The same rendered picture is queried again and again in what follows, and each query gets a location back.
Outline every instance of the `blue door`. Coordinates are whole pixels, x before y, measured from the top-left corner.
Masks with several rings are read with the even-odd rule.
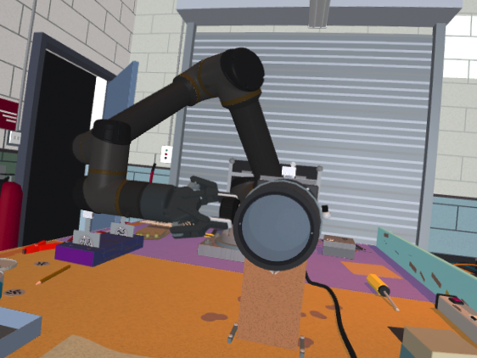
[[[139,63],[132,61],[114,80],[108,82],[108,86],[106,87],[106,99],[104,100],[103,118],[105,120],[108,120],[134,104],[138,69]],[[86,166],[85,175],[87,175],[88,167],[89,165]],[[91,222],[91,231],[110,227],[111,222],[121,222],[121,218],[108,214],[94,214],[94,218]],[[85,219],[83,217],[83,211],[81,211],[80,230],[83,231],[84,229]]]

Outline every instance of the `purple mat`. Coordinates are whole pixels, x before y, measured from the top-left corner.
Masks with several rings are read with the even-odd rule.
[[[135,227],[134,232],[146,226],[147,225],[138,225]],[[218,270],[244,272],[243,262],[197,255],[198,245],[204,240],[205,238],[175,239],[169,234],[160,240],[144,240],[143,248],[134,251],[131,255],[141,255]],[[382,278],[390,288],[390,296],[419,301],[435,301],[435,295],[432,294],[430,290],[397,265],[392,259],[388,258],[386,254],[376,246],[360,244],[366,251],[357,251],[355,253],[355,259],[349,260],[322,255],[323,247],[321,245],[323,244],[318,244],[317,250],[310,256],[307,264],[308,275],[314,282],[325,284],[331,288],[343,288],[351,291],[376,294],[371,286],[369,286],[366,276],[351,273],[341,261],[382,265],[402,277],[402,279]]]

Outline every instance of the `robotic arm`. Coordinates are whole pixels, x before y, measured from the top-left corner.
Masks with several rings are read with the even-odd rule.
[[[214,182],[196,176],[188,187],[128,181],[129,147],[132,140],[178,110],[219,97],[230,110],[255,180],[280,177],[282,169],[258,101],[264,75],[255,53],[230,49],[202,60],[171,85],[111,119],[97,120],[91,131],[73,142],[75,157],[89,164],[88,175],[76,184],[76,205],[96,213],[173,222],[174,238],[203,236],[211,227],[230,227],[230,222],[199,213],[201,205],[225,196]]]

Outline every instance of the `red fire extinguisher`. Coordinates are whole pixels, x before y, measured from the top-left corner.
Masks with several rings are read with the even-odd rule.
[[[16,182],[0,181],[0,251],[18,247],[23,191]]]

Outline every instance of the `power cord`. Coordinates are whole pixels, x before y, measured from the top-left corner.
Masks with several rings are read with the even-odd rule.
[[[348,353],[350,354],[351,358],[357,358],[356,353],[353,350],[353,347],[351,346],[350,340],[346,336],[345,329],[343,328],[343,322],[341,321],[341,312],[340,312],[340,305],[338,305],[338,299],[334,295],[333,290],[321,283],[318,282],[313,282],[310,277],[308,276],[308,271],[306,272],[306,281],[310,283],[313,286],[317,286],[319,288],[324,288],[328,291],[328,293],[331,295],[331,298],[333,299],[334,302],[334,311],[336,312],[336,321],[338,322],[338,329],[340,330],[341,338],[343,339],[343,342],[345,343],[346,349],[348,350]]]

